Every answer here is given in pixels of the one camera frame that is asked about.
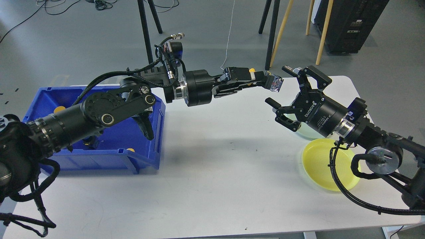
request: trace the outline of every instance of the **black tripod leg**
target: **black tripod leg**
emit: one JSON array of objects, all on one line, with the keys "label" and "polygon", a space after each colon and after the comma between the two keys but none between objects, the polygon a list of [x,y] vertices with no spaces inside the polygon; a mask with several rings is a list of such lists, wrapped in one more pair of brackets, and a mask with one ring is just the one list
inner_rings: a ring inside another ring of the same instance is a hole
[{"label": "black tripod leg", "polygon": [[150,48],[150,38],[149,38],[149,32],[147,30],[147,23],[146,23],[146,13],[145,13],[145,6],[143,5],[143,0],[137,0],[137,4],[139,5],[139,13],[140,13],[140,20],[142,21],[142,30],[143,30],[143,37],[144,37],[144,44],[146,45],[146,53],[147,53],[147,60],[149,63],[153,62],[152,57],[152,49]]},{"label": "black tripod leg", "polygon": [[272,3],[272,0],[267,0],[266,5],[264,6],[264,12],[263,17],[261,18],[260,28],[258,29],[258,34],[263,33],[264,25],[266,24],[267,15],[269,14],[270,10],[270,4]]},{"label": "black tripod leg", "polygon": [[267,46],[266,66],[264,69],[270,69],[272,59],[273,43],[275,41],[276,22],[278,21],[280,0],[275,0],[273,5],[272,25],[270,26],[269,45]]},{"label": "black tripod leg", "polygon": [[152,12],[153,19],[155,20],[156,28],[158,29],[158,33],[162,34],[162,28],[161,24],[159,23],[158,14],[155,10],[155,6],[153,4],[153,0],[147,0],[147,3],[149,4],[150,11]]}]

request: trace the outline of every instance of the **cable connector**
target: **cable connector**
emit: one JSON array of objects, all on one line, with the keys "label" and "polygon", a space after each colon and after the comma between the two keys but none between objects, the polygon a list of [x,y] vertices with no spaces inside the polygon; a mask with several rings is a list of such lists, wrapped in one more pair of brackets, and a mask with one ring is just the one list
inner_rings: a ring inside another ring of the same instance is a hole
[{"label": "cable connector", "polygon": [[172,34],[171,37],[173,38],[173,40],[180,40],[184,37],[184,33],[179,32],[177,34]]}]

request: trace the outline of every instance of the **blue storage bin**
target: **blue storage bin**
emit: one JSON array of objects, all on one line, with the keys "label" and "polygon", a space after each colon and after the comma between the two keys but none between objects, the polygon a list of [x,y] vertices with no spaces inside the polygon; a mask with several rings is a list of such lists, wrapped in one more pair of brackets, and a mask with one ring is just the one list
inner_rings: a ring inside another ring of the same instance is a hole
[{"label": "blue storage bin", "polygon": [[[87,95],[106,92],[119,86],[96,86]],[[58,106],[70,107],[85,87],[40,88],[31,103],[23,122],[35,120],[53,113]],[[149,116],[155,138],[147,140],[137,123],[128,118],[112,127],[106,128],[99,136],[96,149],[88,149],[82,141],[73,144],[72,153],[63,149],[50,159],[60,164],[61,170],[87,169],[128,169],[138,174],[139,169],[151,166],[159,169],[161,155],[162,129],[164,127],[165,104],[156,97],[153,113]],[[51,167],[40,165],[48,174]]]}]

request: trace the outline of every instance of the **yellow plate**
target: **yellow plate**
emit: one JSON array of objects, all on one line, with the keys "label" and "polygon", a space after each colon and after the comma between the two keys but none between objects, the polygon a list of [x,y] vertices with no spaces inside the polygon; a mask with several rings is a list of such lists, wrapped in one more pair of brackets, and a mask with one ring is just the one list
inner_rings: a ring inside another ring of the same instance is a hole
[{"label": "yellow plate", "polygon": [[[333,139],[315,139],[304,148],[303,151],[303,167],[307,175],[319,186],[331,190],[339,191],[335,184],[329,164],[329,151],[334,147]],[[340,181],[347,189],[353,188],[360,178],[351,172],[351,160],[354,153],[349,150],[338,150],[336,159],[336,169]]]}]

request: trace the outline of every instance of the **white table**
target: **white table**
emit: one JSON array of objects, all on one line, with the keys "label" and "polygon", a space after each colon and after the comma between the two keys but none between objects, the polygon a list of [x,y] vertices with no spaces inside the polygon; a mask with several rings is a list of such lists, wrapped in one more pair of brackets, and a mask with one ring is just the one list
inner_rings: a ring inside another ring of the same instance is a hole
[{"label": "white table", "polygon": [[[332,79],[325,93],[348,106],[358,96],[351,80]],[[42,195],[57,224],[48,237],[158,239],[418,223],[420,216],[378,215],[307,178],[300,155],[309,141],[276,123],[264,102],[289,105],[297,92],[295,78],[287,78],[280,93],[252,88],[208,105],[167,104],[159,171],[61,172]],[[164,98],[161,89],[154,93]],[[351,192],[407,208],[382,180],[362,179]],[[33,202],[18,203],[14,213],[40,218]],[[11,224],[4,238],[38,236]]]}]

